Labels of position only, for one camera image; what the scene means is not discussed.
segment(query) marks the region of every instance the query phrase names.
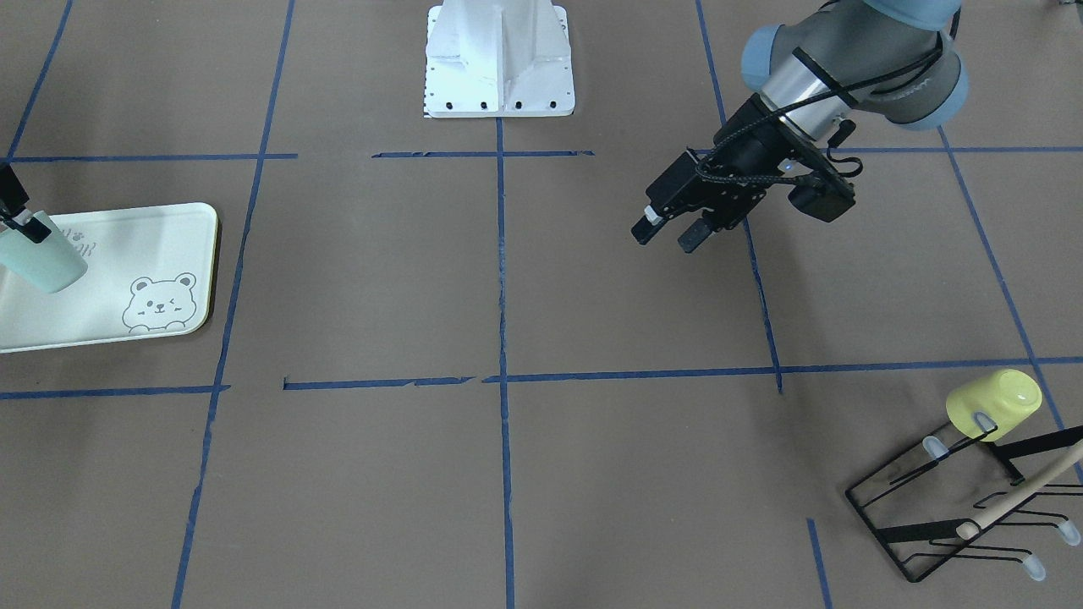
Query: bear drawing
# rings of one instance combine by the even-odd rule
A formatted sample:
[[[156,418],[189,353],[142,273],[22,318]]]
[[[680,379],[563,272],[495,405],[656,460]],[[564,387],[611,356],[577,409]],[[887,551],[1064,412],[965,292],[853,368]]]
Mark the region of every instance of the bear drawing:
[[[128,333],[184,327],[196,314],[195,285],[192,273],[181,273],[172,281],[140,277],[132,282],[132,299],[123,314]]]

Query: white bracket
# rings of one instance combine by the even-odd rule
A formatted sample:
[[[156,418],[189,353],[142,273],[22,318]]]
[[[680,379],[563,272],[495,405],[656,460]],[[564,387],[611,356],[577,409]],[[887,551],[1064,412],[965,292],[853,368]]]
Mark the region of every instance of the white bracket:
[[[429,11],[425,115],[567,116],[567,12],[551,0],[444,0]]]

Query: white tray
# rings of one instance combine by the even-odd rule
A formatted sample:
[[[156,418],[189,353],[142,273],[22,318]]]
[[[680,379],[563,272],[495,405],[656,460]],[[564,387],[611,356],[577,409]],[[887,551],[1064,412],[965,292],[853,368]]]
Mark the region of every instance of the white tray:
[[[89,269],[44,294],[0,265],[0,353],[177,336],[207,321],[218,246],[211,206],[51,218]]]

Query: mint cup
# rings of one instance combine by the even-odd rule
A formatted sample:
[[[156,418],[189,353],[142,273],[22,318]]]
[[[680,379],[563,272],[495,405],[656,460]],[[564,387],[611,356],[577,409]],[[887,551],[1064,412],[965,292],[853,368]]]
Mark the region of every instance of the mint cup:
[[[0,233],[0,264],[41,291],[54,294],[86,274],[87,261],[48,213],[38,211],[34,217],[52,233],[41,243],[34,243],[11,229]]]

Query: blue joint cap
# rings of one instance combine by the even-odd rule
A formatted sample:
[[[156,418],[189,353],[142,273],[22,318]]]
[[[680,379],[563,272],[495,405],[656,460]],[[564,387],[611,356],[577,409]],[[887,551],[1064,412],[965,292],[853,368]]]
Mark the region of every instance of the blue joint cap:
[[[909,26],[940,31],[963,5],[963,0],[864,0],[873,9]]]
[[[754,31],[745,43],[741,54],[741,78],[753,91],[759,91],[771,78],[771,52],[780,28],[782,24],[765,25]]]
[[[963,104],[966,103],[966,96],[970,93],[970,77],[966,74],[966,64],[963,63],[962,57],[960,57],[958,63],[958,80],[955,82],[955,88],[952,89],[948,99],[940,104],[940,107],[932,111],[925,118],[917,119],[914,122],[899,124],[899,127],[902,127],[906,131],[927,131],[940,127],[958,114],[958,111],[963,108]]]

